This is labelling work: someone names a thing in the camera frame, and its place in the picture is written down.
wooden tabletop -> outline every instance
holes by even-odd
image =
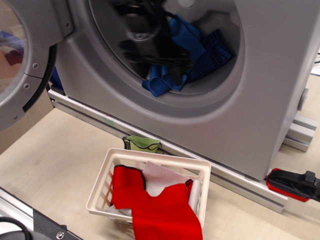
[[[320,77],[308,81],[302,116],[320,121]],[[85,240],[134,239],[131,226],[86,209],[105,155],[123,142],[99,128],[53,109],[0,155],[0,186]],[[320,133],[309,150],[283,145],[272,168],[320,178]],[[320,202],[289,199],[282,214],[210,183],[203,227],[205,240],[317,240]]]

metal extrusion bar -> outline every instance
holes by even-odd
[[[30,231],[34,230],[33,209],[0,187],[0,216],[16,219]]]
[[[167,154],[193,159],[208,160],[203,156],[197,155],[196,153],[183,149],[180,146],[174,145],[165,139],[151,135],[106,113],[92,109],[82,103],[68,98],[67,96],[63,96],[52,90],[49,90],[48,94],[50,98],[53,99],[53,106],[57,109],[73,115],[117,137],[122,138],[128,135],[136,135],[146,138],[159,139],[161,141],[161,149]],[[278,213],[282,212],[288,198],[276,192],[270,191],[267,188],[265,181],[257,181],[248,178],[244,174],[232,171],[215,162],[210,162],[212,182],[232,190]]]
[[[314,138],[317,126],[317,121],[296,115],[283,144],[306,152]]]

washing machine door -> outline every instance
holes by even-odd
[[[63,0],[0,0],[0,132],[37,101],[72,30]]]

white plastic basket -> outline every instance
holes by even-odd
[[[123,164],[143,170],[147,161],[167,167],[190,179],[197,179],[202,183],[195,214],[200,221],[201,227],[203,227],[205,223],[205,213],[211,174],[210,162],[157,153],[111,148],[105,156],[99,175],[95,181],[90,197],[86,204],[88,211],[91,214],[106,216],[116,223],[131,225],[131,216],[106,212],[106,210],[110,207],[110,202],[112,199],[112,178],[114,167],[116,165]]]

clamp handle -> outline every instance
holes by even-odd
[[[275,168],[267,176],[266,185],[274,192],[304,203],[309,199],[320,202],[320,179],[312,171],[298,174]]]

